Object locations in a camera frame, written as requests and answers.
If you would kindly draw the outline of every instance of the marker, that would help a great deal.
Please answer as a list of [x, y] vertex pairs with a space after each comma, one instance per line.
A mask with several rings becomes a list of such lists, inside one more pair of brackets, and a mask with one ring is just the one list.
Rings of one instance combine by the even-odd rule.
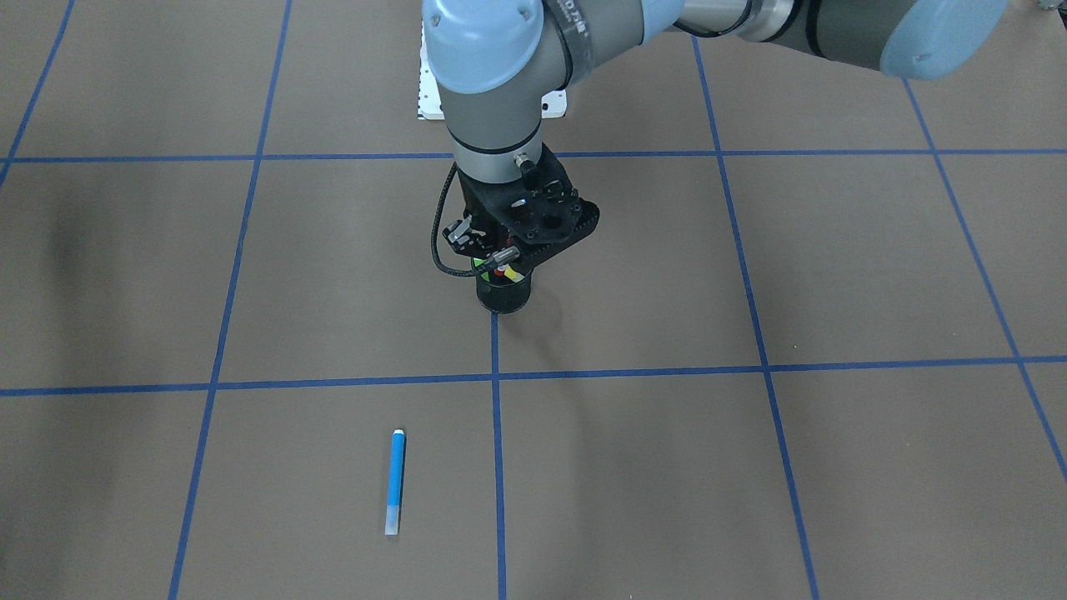
[[389, 460], [389, 496], [385, 507], [385, 535], [395, 536], [400, 527], [400, 490], [403, 488], [403, 429], [393, 431], [393, 458]]

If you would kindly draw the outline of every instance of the gray surface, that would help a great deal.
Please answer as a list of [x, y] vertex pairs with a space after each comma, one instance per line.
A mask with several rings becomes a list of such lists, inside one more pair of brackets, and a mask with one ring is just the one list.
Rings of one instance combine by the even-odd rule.
[[0, 593], [161, 598], [204, 395], [0, 398]]
[[929, 157], [727, 165], [770, 362], [1009, 352]]
[[1019, 349], [1067, 354], [1067, 156], [943, 160]]
[[[491, 598], [490, 401], [485, 383], [220, 394], [180, 597]], [[410, 458], [386, 538], [394, 427]]]
[[807, 595], [759, 375], [500, 393], [509, 598]]
[[[63, 10], [15, 4], [0, 1], [3, 156]], [[296, 2], [267, 152], [449, 152], [443, 124], [414, 117], [417, 12]], [[282, 15], [78, 0], [16, 160], [254, 153]], [[937, 146], [1063, 147], [1065, 48], [1054, 14], [1013, 0], [993, 46], [914, 85]], [[735, 40], [700, 49], [727, 149], [927, 148], [898, 80]], [[714, 148], [684, 35], [570, 99], [545, 125], [554, 149]], [[564, 157], [602, 224], [498, 319], [498, 361], [472, 282], [427, 256], [447, 160], [277, 158], [255, 179], [221, 390], [253, 161], [11, 167], [0, 597], [811, 597], [763, 378], [676, 375], [760, 365], [715, 157]], [[1022, 353], [1067, 360], [1063, 154], [942, 158]], [[1016, 366], [958, 366], [1012, 354], [934, 158], [726, 167], [769, 361], [846, 363], [773, 375], [821, 597], [1063, 597], [1064, 475]], [[929, 359], [956, 366], [856, 364]], [[569, 377], [500, 383], [499, 532], [494, 362], [505, 379]], [[582, 370], [655, 367], [675, 375]], [[512, 373], [532, 370], [568, 373]], [[1028, 370], [1064, 444], [1067, 364]], [[435, 382], [394, 379], [411, 376]], [[481, 381], [441, 381], [457, 377]], [[408, 488], [385, 540], [397, 426]]]
[[1067, 494], [1014, 366], [776, 377], [824, 598], [1062, 598]]

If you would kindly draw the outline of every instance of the blue joint cap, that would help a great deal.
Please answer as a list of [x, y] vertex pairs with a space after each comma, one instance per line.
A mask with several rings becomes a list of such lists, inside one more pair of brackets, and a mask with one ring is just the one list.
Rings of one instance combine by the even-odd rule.
[[641, 13], [644, 15], [644, 37], [641, 44], [648, 44], [654, 35], [674, 25], [682, 16], [685, 0], [641, 0]]
[[480, 94], [526, 66], [541, 42], [540, 0], [423, 0], [430, 70], [445, 88]]
[[992, 33], [1008, 0], [918, 0], [881, 51], [881, 72], [937, 79], [959, 68]]

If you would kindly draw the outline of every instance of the black cable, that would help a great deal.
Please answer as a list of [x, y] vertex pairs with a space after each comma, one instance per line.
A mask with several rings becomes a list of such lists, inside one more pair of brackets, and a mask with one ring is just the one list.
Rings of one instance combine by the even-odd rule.
[[748, 2], [745, 3], [745, 12], [742, 13], [740, 18], [737, 19], [737, 22], [733, 23], [727, 29], [723, 29], [722, 31], [697, 31], [696, 29], [692, 29], [691, 27], [685, 25], [681, 20], [674, 21], [674, 27], [678, 28], [683, 33], [688, 33], [689, 35], [696, 35], [697, 37], [705, 37], [705, 38], [721, 37], [723, 35], [733, 33], [737, 28], [745, 25], [745, 22], [748, 21], [748, 17], [750, 16], [752, 16], [752, 0], [748, 0]]
[[433, 264], [436, 265], [437, 269], [453, 278], [476, 278], [483, 273], [496, 268], [496, 263], [492, 259], [485, 260], [478, 267], [471, 269], [469, 271], [461, 271], [459, 269], [453, 269], [451, 267], [446, 267], [444, 263], [441, 262], [441, 255], [437, 253], [437, 228], [441, 227], [441, 216], [445, 212], [445, 198], [448, 196], [448, 189], [452, 187], [452, 178], [456, 177], [456, 163], [452, 163], [452, 168], [448, 170], [448, 176], [445, 177], [445, 187], [441, 190], [441, 200], [437, 201], [437, 210], [433, 215], [433, 230], [430, 231], [430, 253], [433, 255]]

